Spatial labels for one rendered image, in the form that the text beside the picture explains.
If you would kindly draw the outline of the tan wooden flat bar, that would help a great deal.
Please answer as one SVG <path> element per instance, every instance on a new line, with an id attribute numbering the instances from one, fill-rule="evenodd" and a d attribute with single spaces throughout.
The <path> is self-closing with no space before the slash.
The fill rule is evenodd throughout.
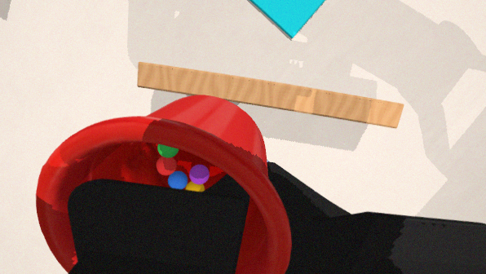
<path id="1" fill-rule="evenodd" d="M 137 87 L 397 128 L 404 107 L 381 99 L 348 95 L 225 73 L 139 62 Z"/>

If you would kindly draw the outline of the green marble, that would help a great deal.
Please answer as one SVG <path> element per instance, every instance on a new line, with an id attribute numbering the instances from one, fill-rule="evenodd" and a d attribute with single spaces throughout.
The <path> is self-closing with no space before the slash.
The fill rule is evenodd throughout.
<path id="1" fill-rule="evenodd" d="M 177 152 L 179 151 L 177 148 L 172 148 L 161 144 L 157 145 L 157 150 L 160 153 L 160 155 L 166 158 L 171 158 L 176 156 Z"/>

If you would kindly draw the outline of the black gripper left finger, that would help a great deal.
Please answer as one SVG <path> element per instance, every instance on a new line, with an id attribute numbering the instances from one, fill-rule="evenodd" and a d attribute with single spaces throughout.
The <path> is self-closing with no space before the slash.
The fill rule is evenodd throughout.
<path id="1" fill-rule="evenodd" d="M 235 274 L 250 195 L 226 174 L 204 192 L 92 179 L 68 199 L 77 261 L 88 250 Z"/>

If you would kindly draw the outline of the purple marble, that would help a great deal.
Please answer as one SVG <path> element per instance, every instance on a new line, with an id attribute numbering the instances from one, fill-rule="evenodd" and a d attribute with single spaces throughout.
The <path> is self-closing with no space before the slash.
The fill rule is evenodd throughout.
<path id="1" fill-rule="evenodd" d="M 189 178 L 194 184 L 204 184 L 208 180 L 209 176 L 209 170 L 203 165 L 195 165 L 189 171 Z"/>

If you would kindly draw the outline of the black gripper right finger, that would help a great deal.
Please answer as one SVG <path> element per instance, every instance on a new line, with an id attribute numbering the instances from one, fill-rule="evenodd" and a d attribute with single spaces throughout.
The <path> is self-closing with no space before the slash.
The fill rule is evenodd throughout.
<path id="1" fill-rule="evenodd" d="M 486 224 L 366 211 L 351 214 L 275 162 L 292 249 L 285 274 L 369 274 L 380 259 L 486 267 Z"/>

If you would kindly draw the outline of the red marble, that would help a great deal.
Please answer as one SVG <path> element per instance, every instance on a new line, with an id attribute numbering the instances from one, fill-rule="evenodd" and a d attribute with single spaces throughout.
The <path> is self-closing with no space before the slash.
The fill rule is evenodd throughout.
<path id="1" fill-rule="evenodd" d="M 172 175 L 177 168 L 177 162 L 176 160 L 171 157 L 171 158 L 166 158 L 166 157 L 160 157 L 157 160 L 156 163 L 157 166 L 157 171 L 160 175 Z"/>

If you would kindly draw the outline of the red cup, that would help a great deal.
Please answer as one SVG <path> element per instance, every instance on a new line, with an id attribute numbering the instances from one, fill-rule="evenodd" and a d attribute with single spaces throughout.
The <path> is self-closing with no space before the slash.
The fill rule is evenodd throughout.
<path id="1" fill-rule="evenodd" d="M 51 253 L 69 273 L 77 263 L 68 217 L 71 192 L 92 179 L 169 187 L 157 145 L 177 148 L 176 171 L 210 172 L 205 190 L 226 174 L 250 195 L 235 274 L 285 274 L 292 239 L 283 201 L 268 178 L 263 136 L 237 105 L 190 95 L 147 116 L 96 122 L 69 136 L 42 166 L 36 191 L 38 222 Z"/>

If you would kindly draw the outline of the blue marble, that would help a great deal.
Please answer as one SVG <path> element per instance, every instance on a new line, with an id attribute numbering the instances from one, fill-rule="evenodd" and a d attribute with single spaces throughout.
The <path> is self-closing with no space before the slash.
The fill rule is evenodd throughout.
<path id="1" fill-rule="evenodd" d="M 181 171 L 175 171 L 168 178 L 168 184 L 171 188 L 186 188 L 187 187 L 187 176 Z"/>

